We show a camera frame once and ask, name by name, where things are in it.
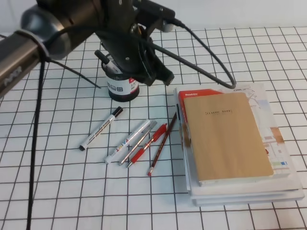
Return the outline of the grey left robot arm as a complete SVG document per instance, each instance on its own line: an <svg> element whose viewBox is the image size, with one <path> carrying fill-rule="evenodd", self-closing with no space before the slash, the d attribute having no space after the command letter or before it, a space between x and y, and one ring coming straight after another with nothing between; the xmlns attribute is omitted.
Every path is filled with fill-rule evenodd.
<svg viewBox="0 0 307 230"><path fill-rule="evenodd" d="M124 76L169 85L173 74L155 54L155 30L168 32L172 9L150 0L39 0L21 27L0 43L0 94L4 96L38 63L65 58L92 34Z"/></svg>

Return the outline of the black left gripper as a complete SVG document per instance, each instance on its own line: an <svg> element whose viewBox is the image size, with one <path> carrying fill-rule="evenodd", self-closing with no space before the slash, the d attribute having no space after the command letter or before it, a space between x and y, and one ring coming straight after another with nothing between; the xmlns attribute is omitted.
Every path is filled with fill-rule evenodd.
<svg viewBox="0 0 307 230"><path fill-rule="evenodd" d="M166 30L176 15L172 9L150 0L39 0L37 6L63 26L62 35L54 32L44 42L60 58L96 34L125 75L148 86L174 79L150 37L155 29Z"/></svg>

